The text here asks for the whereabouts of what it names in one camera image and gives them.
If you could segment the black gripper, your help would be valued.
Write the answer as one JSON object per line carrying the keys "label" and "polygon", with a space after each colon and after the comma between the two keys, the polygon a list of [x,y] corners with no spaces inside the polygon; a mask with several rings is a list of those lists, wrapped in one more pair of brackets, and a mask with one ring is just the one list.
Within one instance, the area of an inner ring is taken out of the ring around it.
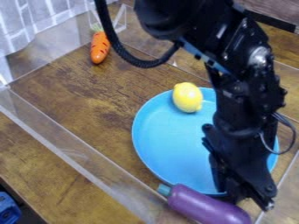
{"label": "black gripper", "polygon": [[215,115],[212,124],[206,123],[202,130],[218,191],[227,191],[232,204],[251,198],[263,211],[271,210],[276,184],[267,168],[270,152],[258,137],[259,128],[235,129]]}

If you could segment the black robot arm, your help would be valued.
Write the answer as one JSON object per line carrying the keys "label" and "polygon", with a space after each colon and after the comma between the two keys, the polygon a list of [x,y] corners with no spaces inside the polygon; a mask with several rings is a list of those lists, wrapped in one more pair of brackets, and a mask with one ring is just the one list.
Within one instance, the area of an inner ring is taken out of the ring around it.
{"label": "black robot arm", "polygon": [[267,159],[286,90],[274,70],[268,38],[234,0],[135,0],[142,27],[178,41],[204,61],[216,92],[212,123],[202,126],[216,187],[238,202],[274,207],[276,184]]}

